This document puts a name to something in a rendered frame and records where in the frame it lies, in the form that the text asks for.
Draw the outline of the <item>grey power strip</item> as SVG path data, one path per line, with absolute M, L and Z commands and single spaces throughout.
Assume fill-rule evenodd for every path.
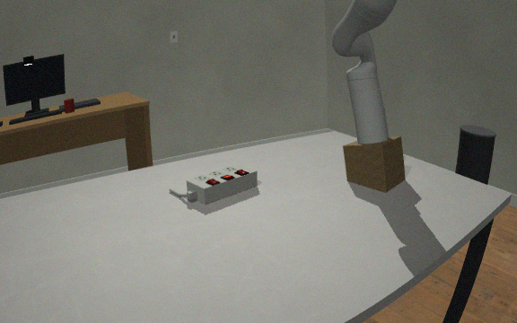
M 254 188 L 258 185 L 257 171 L 241 165 L 234 165 L 217 170 L 187 181 L 187 194 L 181 194 L 173 189 L 171 193 L 196 199 L 203 204 L 209 204 L 227 196 Z

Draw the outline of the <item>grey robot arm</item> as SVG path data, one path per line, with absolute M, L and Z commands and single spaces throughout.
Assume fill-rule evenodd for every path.
M 333 49 L 342 57 L 360 59 L 357 66 L 346 71 L 359 144 L 384 142 L 389 137 L 369 31 L 388 18 L 396 2 L 397 0 L 353 0 L 346 15 L 333 31 Z

